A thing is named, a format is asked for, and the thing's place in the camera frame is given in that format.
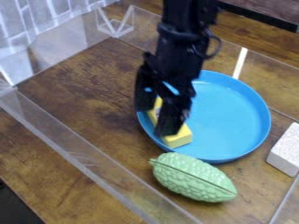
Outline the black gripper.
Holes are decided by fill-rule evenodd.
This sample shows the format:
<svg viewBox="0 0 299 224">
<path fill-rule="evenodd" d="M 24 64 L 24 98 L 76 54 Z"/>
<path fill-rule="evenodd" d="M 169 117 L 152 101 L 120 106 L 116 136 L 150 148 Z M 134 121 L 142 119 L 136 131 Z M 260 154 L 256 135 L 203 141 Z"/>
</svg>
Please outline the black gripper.
<svg viewBox="0 0 299 224">
<path fill-rule="evenodd" d="M 208 58 L 207 31 L 205 26 L 158 24 L 154 53 L 144 53 L 144 64 L 134 78 L 134 110 L 150 110 L 156 95 L 165 96 L 160 98 L 161 107 L 154 125 L 158 137 L 176 135 L 189 116 L 189 97 L 195 96 L 192 81 L 199 77 L 203 61 Z M 173 96 L 165 89 L 164 83 L 176 89 L 177 95 Z"/>
</svg>

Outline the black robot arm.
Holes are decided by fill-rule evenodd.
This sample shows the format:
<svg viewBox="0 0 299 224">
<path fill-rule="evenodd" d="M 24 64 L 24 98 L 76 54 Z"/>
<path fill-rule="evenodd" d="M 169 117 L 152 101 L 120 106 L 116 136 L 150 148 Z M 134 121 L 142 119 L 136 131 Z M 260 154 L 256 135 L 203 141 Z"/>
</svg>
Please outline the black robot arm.
<svg viewBox="0 0 299 224">
<path fill-rule="evenodd" d="M 196 95 L 192 81 L 213 56 L 207 51 L 217 38 L 209 31 L 217 12 L 217 0 L 162 0 L 156 52 L 144 53 L 134 80 L 136 111 L 152 109 L 154 99 L 162 99 L 154 126 L 158 137 L 174 135 L 189 115 Z"/>
</svg>

